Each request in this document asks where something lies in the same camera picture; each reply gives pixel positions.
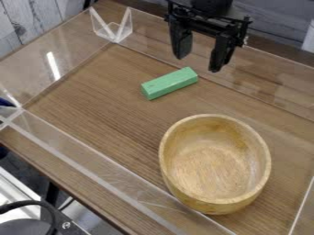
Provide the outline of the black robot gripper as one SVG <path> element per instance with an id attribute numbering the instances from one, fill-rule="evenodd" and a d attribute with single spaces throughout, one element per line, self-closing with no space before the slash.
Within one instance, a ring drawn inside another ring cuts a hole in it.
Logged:
<path id="1" fill-rule="evenodd" d="M 230 62 L 235 46 L 247 44 L 251 17 L 233 5 L 233 0 L 166 0 L 168 4 L 172 54 L 182 60 L 191 52 L 191 30 L 217 37 L 209 70 L 218 73 Z"/>

